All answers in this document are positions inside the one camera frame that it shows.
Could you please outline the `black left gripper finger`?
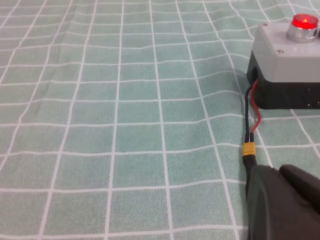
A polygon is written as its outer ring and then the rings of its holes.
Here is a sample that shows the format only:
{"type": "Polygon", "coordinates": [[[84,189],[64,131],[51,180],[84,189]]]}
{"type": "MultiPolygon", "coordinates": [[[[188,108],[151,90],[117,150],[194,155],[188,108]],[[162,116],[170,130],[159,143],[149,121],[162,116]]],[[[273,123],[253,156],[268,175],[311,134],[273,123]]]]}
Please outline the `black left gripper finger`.
{"type": "Polygon", "coordinates": [[[246,204],[249,240],[320,238],[320,180],[294,165],[254,166],[246,204]]]}

